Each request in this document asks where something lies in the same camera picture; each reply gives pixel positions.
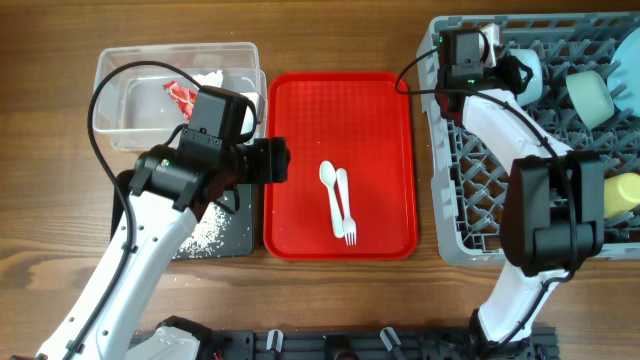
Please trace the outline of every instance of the spoon handle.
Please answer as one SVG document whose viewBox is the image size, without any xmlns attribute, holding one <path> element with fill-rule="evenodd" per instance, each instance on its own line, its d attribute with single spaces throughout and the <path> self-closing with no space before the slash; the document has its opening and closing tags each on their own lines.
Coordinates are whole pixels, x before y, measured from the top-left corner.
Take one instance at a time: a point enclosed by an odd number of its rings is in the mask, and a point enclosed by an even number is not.
<svg viewBox="0 0 640 360">
<path fill-rule="evenodd" d="M 336 198 L 336 191 L 333 187 L 328 187 L 329 191 L 329 208 L 331 209 L 331 225 L 333 226 L 333 235 L 337 238 L 344 237 L 344 229 L 342 228 L 342 215 L 340 214 L 340 207 L 338 207 L 338 199 Z"/>
</svg>

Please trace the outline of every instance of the spoon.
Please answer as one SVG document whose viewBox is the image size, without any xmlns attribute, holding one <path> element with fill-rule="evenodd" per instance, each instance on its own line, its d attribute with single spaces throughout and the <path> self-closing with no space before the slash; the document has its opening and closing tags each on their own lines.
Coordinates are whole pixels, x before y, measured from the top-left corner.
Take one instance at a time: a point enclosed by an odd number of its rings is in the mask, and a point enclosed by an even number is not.
<svg viewBox="0 0 640 360">
<path fill-rule="evenodd" d="M 334 188 L 336 180 L 336 169 L 330 162 L 326 160 L 323 161 L 322 164 L 320 164 L 320 181 L 322 181 L 329 191 L 329 208 L 331 209 L 333 235 L 337 238 L 342 238 L 344 237 L 344 230 L 342 229 L 342 215 L 340 214 L 338 198 L 336 198 L 336 190 Z"/>
</svg>

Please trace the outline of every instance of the dish rack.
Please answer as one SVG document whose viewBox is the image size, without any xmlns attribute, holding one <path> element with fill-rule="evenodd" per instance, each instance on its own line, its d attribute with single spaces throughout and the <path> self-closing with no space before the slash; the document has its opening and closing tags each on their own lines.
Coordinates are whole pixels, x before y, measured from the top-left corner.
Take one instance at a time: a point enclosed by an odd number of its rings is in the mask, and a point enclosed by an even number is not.
<svg viewBox="0 0 640 360">
<path fill-rule="evenodd" d="M 440 31 L 489 23 L 501 30 L 498 57 L 509 49 L 532 49 L 540 58 L 542 97 L 524 107 L 539 125 L 575 150 L 596 151 L 607 177 L 640 171 L 640 118 L 633 117 L 631 109 L 616 109 L 611 119 L 589 130 L 573 109 L 563 81 L 588 70 L 606 81 L 619 66 L 611 64 L 615 50 L 640 27 L 640 13 L 437 17 L 429 24 L 417 56 L 433 49 Z M 438 67 L 437 56 L 418 63 L 422 89 L 435 87 Z M 440 116 L 432 94 L 421 95 L 421 102 L 431 130 L 431 190 L 441 257 L 452 265 L 504 262 L 499 229 L 507 190 L 505 170 L 476 136 Z M 605 244 L 598 257 L 640 259 L 640 211 L 605 220 Z"/>
</svg>

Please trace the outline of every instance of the red wrapper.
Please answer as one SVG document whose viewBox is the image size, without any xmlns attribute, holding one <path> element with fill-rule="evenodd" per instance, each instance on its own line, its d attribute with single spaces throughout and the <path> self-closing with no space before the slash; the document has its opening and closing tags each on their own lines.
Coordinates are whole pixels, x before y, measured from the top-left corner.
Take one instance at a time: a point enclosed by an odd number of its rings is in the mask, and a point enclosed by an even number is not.
<svg viewBox="0 0 640 360">
<path fill-rule="evenodd" d="M 191 121 L 191 114 L 193 113 L 193 106 L 196 103 L 196 97 L 198 94 L 189 89 L 178 85 L 175 80 L 169 81 L 164 84 L 163 88 L 167 91 L 169 96 L 178 104 L 180 111 L 187 118 L 187 121 Z"/>
</svg>

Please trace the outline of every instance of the yellow cup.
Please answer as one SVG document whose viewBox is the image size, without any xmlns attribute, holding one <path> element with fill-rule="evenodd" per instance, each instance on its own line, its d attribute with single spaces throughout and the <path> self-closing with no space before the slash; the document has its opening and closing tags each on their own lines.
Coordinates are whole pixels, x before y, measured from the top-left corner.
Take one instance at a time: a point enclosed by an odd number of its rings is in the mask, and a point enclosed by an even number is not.
<svg viewBox="0 0 640 360">
<path fill-rule="evenodd" d="M 604 181 L 604 217 L 612 218 L 640 205 L 640 175 L 626 173 Z"/>
</svg>

